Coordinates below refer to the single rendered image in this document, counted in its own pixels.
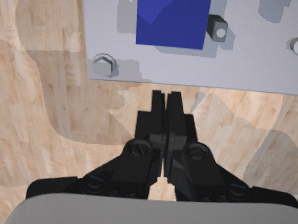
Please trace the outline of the blue flat plate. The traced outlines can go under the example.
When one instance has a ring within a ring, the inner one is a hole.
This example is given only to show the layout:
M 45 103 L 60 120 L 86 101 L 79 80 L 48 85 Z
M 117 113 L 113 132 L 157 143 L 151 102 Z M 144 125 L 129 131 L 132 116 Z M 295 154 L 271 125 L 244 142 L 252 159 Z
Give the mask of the blue flat plate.
M 138 0 L 136 44 L 203 50 L 211 0 Z

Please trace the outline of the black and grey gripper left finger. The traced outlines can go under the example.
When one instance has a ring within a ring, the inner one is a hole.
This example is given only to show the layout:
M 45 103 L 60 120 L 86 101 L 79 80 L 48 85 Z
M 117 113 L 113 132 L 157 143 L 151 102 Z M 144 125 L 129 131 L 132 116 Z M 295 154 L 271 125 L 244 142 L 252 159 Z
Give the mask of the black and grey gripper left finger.
M 48 193 L 148 199 L 150 186 L 161 177 L 165 142 L 165 93 L 152 90 L 151 111 L 138 111 L 134 139 L 126 142 L 121 155 L 83 178 L 35 180 L 28 186 L 25 199 Z

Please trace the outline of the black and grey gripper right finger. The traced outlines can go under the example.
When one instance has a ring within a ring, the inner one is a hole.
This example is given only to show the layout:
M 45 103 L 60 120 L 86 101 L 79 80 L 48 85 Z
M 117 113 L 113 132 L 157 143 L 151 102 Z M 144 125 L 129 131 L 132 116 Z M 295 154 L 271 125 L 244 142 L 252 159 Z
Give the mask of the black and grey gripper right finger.
M 167 95 L 163 164 L 167 184 L 175 187 L 176 201 L 261 202 L 298 208 L 298 201 L 291 194 L 256 186 L 250 188 L 217 164 L 210 148 L 198 142 L 194 116 L 184 114 L 178 91 Z

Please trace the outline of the grey fixture plate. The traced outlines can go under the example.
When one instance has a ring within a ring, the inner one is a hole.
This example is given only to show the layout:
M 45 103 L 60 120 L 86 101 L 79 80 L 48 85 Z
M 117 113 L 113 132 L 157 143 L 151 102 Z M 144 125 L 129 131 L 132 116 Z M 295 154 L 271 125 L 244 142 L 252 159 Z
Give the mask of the grey fixture plate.
M 203 50 L 136 44 L 137 0 L 82 0 L 90 80 L 141 82 L 298 96 L 298 0 L 211 0 L 229 25 L 225 42 L 206 31 Z M 92 61 L 108 54 L 104 78 Z

